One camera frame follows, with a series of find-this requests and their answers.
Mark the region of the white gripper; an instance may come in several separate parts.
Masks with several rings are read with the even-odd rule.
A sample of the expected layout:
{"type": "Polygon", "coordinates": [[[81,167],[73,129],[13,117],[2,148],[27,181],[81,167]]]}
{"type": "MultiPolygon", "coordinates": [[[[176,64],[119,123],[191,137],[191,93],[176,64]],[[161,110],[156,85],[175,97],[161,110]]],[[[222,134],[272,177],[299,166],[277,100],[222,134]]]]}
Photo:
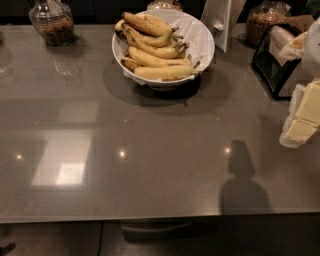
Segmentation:
{"type": "Polygon", "coordinates": [[[303,145],[317,131],[317,127],[312,123],[320,124],[320,81],[311,82],[307,87],[296,85],[279,143],[288,148],[298,148],[303,145]]]}

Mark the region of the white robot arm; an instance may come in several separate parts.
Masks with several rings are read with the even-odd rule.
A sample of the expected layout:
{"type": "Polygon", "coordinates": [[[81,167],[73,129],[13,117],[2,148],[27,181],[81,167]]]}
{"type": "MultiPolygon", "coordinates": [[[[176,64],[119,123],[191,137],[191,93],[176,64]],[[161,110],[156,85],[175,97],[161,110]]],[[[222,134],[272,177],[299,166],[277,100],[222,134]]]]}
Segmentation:
{"type": "Polygon", "coordinates": [[[320,18],[307,32],[294,38],[279,52],[286,60],[300,59],[313,80],[303,86],[297,84],[279,138],[281,145],[297,148],[305,144],[320,127],[320,18]]]}

